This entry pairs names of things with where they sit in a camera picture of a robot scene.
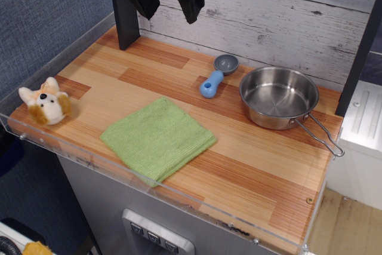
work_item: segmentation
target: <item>white and orange plush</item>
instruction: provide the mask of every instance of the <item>white and orange plush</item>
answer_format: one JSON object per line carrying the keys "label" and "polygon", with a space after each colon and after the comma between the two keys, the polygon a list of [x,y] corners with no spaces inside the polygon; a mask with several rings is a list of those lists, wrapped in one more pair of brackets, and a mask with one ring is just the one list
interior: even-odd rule
{"label": "white and orange plush", "polygon": [[54,125],[70,115],[71,105],[66,93],[60,92],[58,83],[49,77],[40,90],[19,88],[21,99],[27,104],[28,112],[40,125]]}

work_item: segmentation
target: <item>wooden floor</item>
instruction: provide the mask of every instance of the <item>wooden floor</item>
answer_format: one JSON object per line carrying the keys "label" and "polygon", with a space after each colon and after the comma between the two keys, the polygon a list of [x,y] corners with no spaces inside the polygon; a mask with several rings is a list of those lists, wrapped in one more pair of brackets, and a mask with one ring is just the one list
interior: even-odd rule
{"label": "wooden floor", "polygon": [[315,255],[381,255],[382,210],[326,189],[308,245]]}

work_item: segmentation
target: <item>whitewashed wood wall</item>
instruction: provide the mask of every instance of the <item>whitewashed wood wall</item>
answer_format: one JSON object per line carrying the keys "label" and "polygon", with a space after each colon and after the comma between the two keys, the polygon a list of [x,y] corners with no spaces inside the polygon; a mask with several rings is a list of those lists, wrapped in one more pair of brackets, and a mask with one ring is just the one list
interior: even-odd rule
{"label": "whitewashed wood wall", "polygon": [[375,0],[205,0],[188,24],[177,0],[160,0],[143,36],[252,67],[286,66],[342,91]]}

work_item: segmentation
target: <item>black metal post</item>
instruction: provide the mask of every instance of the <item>black metal post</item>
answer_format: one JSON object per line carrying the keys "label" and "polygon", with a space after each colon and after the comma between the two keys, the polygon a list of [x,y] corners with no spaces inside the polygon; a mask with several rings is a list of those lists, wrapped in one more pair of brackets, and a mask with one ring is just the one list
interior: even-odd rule
{"label": "black metal post", "polygon": [[126,50],[140,36],[137,10],[130,0],[113,0],[119,49]]}
{"label": "black metal post", "polygon": [[373,9],[370,14],[369,21],[366,25],[365,32],[363,33],[361,43],[353,62],[353,66],[347,77],[347,81],[342,91],[340,101],[338,102],[336,115],[345,116],[347,108],[353,97],[353,93],[356,89],[359,77],[361,76],[363,66],[371,49],[371,45],[377,34],[377,30],[382,19],[382,0],[375,0]]}

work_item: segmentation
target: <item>green towel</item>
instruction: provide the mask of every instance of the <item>green towel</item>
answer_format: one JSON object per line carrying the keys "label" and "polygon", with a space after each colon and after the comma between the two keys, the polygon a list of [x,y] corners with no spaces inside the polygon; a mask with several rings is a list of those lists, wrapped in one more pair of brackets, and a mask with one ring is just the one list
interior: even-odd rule
{"label": "green towel", "polygon": [[157,182],[216,141],[212,132],[165,97],[113,123],[100,138],[130,169]]}

